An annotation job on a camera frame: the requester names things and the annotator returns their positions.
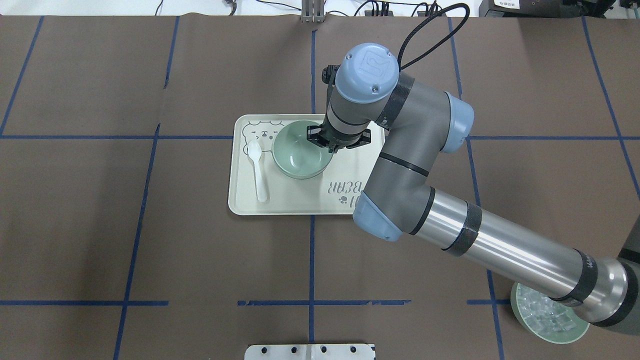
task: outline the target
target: blue joint cap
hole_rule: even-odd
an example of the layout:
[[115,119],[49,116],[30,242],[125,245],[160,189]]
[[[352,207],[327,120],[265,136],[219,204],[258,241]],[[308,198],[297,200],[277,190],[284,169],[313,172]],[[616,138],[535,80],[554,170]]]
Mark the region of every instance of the blue joint cap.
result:
[[402,230],[362,192],[353,212],[353,221],[362,230],[387,241],[397,241]]
[[335,87],[351,102],[370,104],[391,94],[399,76],[398,60],[389,49],[367,42],[344,57],[335,75]]
[[447,141],[440,151],[454,152],[460,148],[471,132],[471,127],[474,125],[474,109],[471,105],[451,95],[449,92],[445,93],[449,97],[451,119],[449,120]]

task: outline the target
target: green bowl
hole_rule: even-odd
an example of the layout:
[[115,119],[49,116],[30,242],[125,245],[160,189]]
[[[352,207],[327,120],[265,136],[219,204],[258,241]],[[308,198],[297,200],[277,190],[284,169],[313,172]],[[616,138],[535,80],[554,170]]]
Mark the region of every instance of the green bowl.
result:
[[309,179],[320,174],[333,157],[326,147],[318,147],[307,140],[307,126],[317,125],[309,120],[292,122],[283,127],[273,140],[271,153],[278,168],[294,179]]
[[565,331],[547,333],[536,331],[534,329],[535,325],[533,324],[531,317],[527,317],[527,315],[531,315],[531,312],[527,313],[527,302],[518,295],[519,289],[521,287],[526,288],[526,286],[517,282],[513,285],[513,288],[511,289],[511,307],[513,308],[513,313],[515,314],[518,321],[529,332],[543,340],[547,340],[548,342],[554,344],[573,343],[574,341],[580,339],[583,335],[585,335],[585,333],[587,333],[587,330],[589,329],[589,323],[579,318],[570,307],[567,307],[568,310],[566,314],[569,318],[571,318],[571,320],[575,322],[576,326],[574,328]]

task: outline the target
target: tray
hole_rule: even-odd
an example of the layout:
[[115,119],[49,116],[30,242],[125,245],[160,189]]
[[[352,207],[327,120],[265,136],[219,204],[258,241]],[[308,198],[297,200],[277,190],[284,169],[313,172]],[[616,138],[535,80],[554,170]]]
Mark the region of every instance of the tray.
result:
[[[371,143],[341,149],[320,175],[297,180],[283,174],[271,155],[278,130],[298,120],[322,123],[324,114],[244,115],[236,121],[229,179],[229,209],[238,215],[350,215],[385,142],[384,130],[369,124]],[[259,139],[269,200],[258,202],[247,143]]]

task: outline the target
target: white spoon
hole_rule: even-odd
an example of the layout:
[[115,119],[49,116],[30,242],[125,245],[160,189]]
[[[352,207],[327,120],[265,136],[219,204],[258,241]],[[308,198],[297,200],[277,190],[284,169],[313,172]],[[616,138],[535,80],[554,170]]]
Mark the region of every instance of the white spoon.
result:
[[256,140],[252,140],[247,148],[249,158],[253,161],[253,169],[255,171],[255,193],[258,196],[259,202],[267,201],[267,189],[264,186],[262,180],[262,170],[260,169],[260,157],[262,156],[262,148],[260,143]]

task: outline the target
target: white bracket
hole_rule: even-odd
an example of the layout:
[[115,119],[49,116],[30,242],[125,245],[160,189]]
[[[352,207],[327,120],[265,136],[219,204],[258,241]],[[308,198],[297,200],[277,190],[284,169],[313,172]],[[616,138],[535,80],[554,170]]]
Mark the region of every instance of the white bracket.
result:
[[302,0],[302,22],[324,22],[324,0]]
[[375,360],[372,344],[252,345],[244,360]]

